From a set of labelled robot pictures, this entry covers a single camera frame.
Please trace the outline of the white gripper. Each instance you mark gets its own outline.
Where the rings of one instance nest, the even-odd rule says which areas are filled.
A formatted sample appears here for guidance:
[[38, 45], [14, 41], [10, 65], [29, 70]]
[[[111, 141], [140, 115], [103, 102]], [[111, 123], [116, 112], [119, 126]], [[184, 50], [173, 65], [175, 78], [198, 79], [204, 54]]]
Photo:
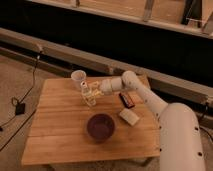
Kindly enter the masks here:
[[[105, 79], [101, 82], [95, 81], [91, 83], [92, 88], [98, 88], [100, 86], [100, 90], [105, 95], [110, 95], [113, 92], [119, 91], [123, 88], [122, 80], [120, 77], [112, 78], [112, 79]], [[93, 91], [94, 97], [100, 97], [102, 95], [101, 91]]]

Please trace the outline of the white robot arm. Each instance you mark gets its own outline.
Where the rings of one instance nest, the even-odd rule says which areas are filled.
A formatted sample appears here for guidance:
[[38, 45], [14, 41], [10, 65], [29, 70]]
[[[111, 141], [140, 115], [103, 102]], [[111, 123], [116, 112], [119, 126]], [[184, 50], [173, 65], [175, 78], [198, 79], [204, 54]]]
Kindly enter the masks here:
[[183, 103], [167, 103], [146, 87], [133, 71], [90, 83], [102, 95], [135, 91], [160, 126], [160, 171], [206, 171], [198, 119]]

